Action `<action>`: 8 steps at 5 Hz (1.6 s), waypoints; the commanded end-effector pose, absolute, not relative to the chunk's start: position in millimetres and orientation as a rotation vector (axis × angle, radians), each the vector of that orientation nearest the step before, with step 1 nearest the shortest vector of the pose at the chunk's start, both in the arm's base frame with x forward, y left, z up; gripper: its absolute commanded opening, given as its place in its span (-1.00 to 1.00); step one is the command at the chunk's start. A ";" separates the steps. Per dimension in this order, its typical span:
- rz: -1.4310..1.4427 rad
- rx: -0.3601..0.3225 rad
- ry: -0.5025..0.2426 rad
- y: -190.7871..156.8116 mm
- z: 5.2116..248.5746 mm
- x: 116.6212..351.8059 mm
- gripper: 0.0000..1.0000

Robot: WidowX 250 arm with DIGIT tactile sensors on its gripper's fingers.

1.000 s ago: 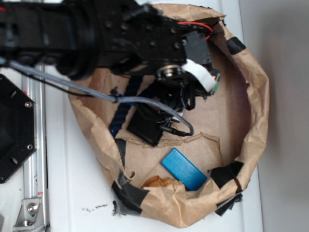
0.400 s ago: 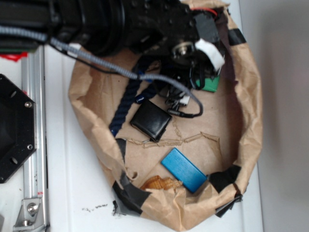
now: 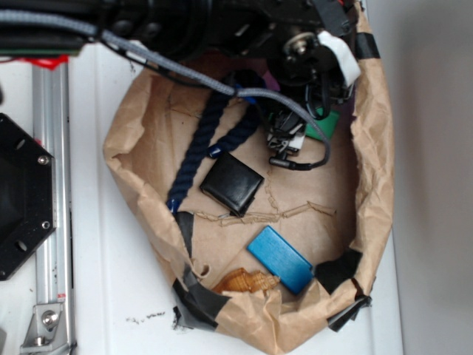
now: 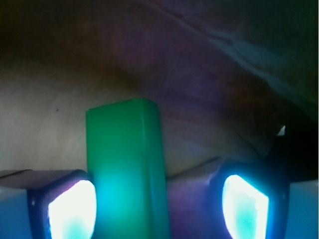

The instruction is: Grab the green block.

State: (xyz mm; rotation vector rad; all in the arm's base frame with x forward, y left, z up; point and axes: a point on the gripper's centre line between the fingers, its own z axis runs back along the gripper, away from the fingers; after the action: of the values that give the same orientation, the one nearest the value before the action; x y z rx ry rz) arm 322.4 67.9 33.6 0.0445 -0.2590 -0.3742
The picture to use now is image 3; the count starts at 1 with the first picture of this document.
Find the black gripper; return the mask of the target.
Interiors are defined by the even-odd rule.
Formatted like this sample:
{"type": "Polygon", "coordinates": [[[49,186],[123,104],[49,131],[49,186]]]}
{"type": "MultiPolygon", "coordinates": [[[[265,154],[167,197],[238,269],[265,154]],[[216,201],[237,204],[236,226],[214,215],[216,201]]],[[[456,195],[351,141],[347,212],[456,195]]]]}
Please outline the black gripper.
{"type": "MultiPolygon", "coordinates": [[[[272,76],[287,96],[304,96],[307,110],[330,110],[347,101],[361,75],[355,57],[358,11],[354,1],[309,1],[320,18],[282,45],[282,58],[267,60],[272,76]]],[[[268,147],[278,159],[298,156],[306,123],[295,112],[269,114],[268,147]]]]}

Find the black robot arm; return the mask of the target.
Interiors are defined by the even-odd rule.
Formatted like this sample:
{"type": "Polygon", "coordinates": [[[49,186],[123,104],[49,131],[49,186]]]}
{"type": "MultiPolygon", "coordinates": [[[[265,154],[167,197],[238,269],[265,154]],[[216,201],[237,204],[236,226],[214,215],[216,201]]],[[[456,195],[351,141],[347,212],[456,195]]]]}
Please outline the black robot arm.
{"type": "Polygon", "coordinates": [[[1,55],[56,59],[101,41],[240,98],[268,92],[216,84],[182,61],[206,50],[262,58],[281,86],[307,92],[305,108],[280,94],[273,100],[314,126],[315,102],[347,99],[359,75],[357,21],[353,1],[3,1],[1,55]]]}

